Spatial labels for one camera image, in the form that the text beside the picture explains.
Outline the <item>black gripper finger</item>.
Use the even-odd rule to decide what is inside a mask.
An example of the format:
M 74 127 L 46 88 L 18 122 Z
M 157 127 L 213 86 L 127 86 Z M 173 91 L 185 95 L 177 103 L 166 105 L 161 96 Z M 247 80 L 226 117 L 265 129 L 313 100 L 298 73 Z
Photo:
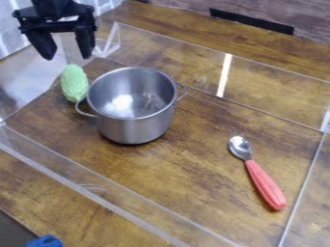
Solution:
M 51 60 L 56 53 L 52 34 L 47 31 L 28 31 L 26 35 L 42 57 Z
M 93 55 L 95 47 L 94 30 L 87 26 L 78 26 L 75 28 L 76 42 L 84 59 L 89 59 Z

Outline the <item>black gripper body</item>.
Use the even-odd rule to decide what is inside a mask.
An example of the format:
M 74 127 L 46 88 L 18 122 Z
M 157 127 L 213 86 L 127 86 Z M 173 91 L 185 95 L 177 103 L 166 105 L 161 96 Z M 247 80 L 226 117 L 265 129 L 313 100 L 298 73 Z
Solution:
M 34 1 L 31 7 L 14 10 L 12 17 L 24 34 L 28 31 L 75 32 L 78 26 L 97 30 L 94 7 L 75 1 Z

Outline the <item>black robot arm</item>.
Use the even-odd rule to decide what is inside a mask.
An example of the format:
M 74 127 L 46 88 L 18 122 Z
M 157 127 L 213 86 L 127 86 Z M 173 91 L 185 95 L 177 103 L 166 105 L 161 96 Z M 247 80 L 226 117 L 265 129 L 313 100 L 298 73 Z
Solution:
M 32 6 L 12 13 L 19 30 L 42 57 L 51 60 L 56 53 L 52 33 L 72 32 L 84 59 L 95 48 L 97 24 L 94 7 L 74 0 L 31 0 Z

